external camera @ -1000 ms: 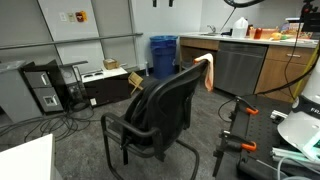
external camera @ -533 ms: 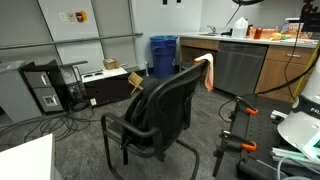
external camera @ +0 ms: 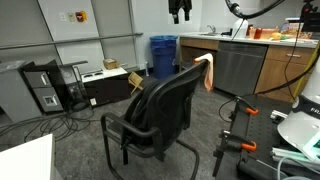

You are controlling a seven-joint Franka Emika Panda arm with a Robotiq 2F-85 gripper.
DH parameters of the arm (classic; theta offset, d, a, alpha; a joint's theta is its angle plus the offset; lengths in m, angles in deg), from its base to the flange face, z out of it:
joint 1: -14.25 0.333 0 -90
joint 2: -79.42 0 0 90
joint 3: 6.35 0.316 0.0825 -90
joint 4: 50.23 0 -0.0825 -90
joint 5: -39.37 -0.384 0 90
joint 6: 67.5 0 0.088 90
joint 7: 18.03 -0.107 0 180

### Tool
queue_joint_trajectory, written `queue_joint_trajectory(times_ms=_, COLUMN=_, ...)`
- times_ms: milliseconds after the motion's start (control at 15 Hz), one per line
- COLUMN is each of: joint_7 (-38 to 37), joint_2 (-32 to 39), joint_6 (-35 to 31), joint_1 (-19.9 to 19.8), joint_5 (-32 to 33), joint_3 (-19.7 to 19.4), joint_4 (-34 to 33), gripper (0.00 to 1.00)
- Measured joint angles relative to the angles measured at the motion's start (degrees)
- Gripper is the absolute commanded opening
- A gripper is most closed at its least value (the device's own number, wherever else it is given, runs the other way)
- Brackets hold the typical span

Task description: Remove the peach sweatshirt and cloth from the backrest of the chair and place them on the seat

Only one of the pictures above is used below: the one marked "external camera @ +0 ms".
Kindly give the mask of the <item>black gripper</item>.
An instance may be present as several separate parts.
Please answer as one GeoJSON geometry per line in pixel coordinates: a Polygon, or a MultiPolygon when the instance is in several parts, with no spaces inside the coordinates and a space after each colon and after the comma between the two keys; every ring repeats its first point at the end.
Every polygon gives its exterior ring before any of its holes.
{"type": "Polygon", "coordinates": [[[192,9],[191,0],[168,0],[169,13],[172,14],[174,24],[179,24],[178,11],[184,10],[185,21],[190,20],[190,11],[192,9]]]}

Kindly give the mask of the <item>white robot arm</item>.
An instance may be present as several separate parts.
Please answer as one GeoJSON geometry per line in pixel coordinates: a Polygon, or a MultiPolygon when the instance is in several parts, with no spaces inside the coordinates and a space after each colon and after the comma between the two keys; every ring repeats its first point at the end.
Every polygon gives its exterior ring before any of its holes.
{"type": "MultiPolygon", "coordinates": [[[[181,8],[187,7],[185,12],[185,20],[189,21],[189,10],[191,10],[191,2],[186,0],[181,0],[183,3],[180,5],[180,0],[178,0],[178,5],[176,5],[176,0],[169,1],[169,13],[172,14],[174,18],[174,24],[179,24],[178,12],[181,8]]],[[[265,7],[264,9],[252,13],[244,14],[241,11],[240,5],[237,3],[232,3],[230,0],[224,0],[229,11],[236,17],[244,20],[253,19],[274,9],[285,0],[277,0],[265,7]]],[[[306,11],[307,4],[311,3],[312,0],[304,0],[305,5],[302,8],[300,21],[304,23],[302,27],[303,32],[320,32],[320,13],[315,10],[306,11]]],[[[298,149],[311,163],[319,165],[319,148],[314,147],[320,140],[320,62],[319,62],[319,50],[317,50],[316,59],[313,60],[309,69],[307,71],[313,70],[309,81],[307,82],[302,93],[295,98],[294,103],[288,116],[277,126],[277,131],[280,136],[292,145],[294,148],[298,149]]],[[[205,54],[196,58],[194,60],[197,63],[200,60],[209,61],[209,70],[205,76],[204,85],[207,91],[212,91],[213,86],[213,56],[205,54]]]]}

